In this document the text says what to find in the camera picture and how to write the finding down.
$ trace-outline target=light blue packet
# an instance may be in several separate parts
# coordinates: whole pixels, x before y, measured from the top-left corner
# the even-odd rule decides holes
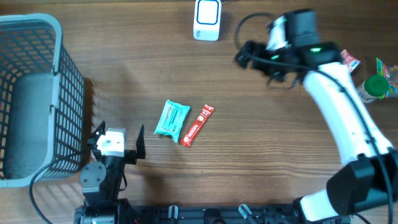
[[[173,140],[178,142],[178,137],[189,109],[189,106],[167,100],[154,134],[171,135]]]

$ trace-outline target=basket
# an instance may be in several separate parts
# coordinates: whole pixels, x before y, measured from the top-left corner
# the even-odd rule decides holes
[[[84,92],[54,17],[0,17],[0,187],[29,185],[44,165],[81,152]],[[37,180],[80,166],[81,155],[65,158]]]

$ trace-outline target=basket bottom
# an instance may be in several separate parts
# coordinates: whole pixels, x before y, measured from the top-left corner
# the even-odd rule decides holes
[[[53,75],[23,75],[12,91],[4,150],[6,179],[21,179],[36,172],[47,154]]]

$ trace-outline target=wooden tabletop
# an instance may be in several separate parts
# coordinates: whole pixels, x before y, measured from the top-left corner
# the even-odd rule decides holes
[[[102,120],[127,129],[134,149],[145,125],[147,159],[126,166],[133,205],[290,203],[325,188],[340,168],[336,144],[302,86],[266,88],[267,77],[234,63],[233,31],[246,15],[275,15],[313,7],[322,40],[337,42],[361,60],[356,84],[376,73],[376,57],[398,62],[397,3],[376,1],[231,1],[223,4],[217,42],[192,36],[192,2],[38,4],[0,7],[0,14],[44,12],[62,24],[63,43],[85,78],[85,133]],[[266,42],[266,19],[253,19],[241,40]],[[215,112],[191,148],[153,135],[166,100],[191,106],[184,135],[204,104]],[[367,105],[382,132],[398,145],[397,100]],[[54,223],[71,223],[83,202],[79,175],[34,187]],[[387,207],[363,212],[386,223]],[[398,220],[396,206],[395,219]],[[0,190],[2,223],[42,223],[28,189]]]

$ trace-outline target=green light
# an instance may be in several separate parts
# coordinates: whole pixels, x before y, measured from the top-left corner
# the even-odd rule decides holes
[[[312,48],[312,49],[310,49],[310,50],[311,50],[311,52],[318,53],[319,51],[322,50],[322,48],[320,48],[320,47],[314,47],[314,48]]]

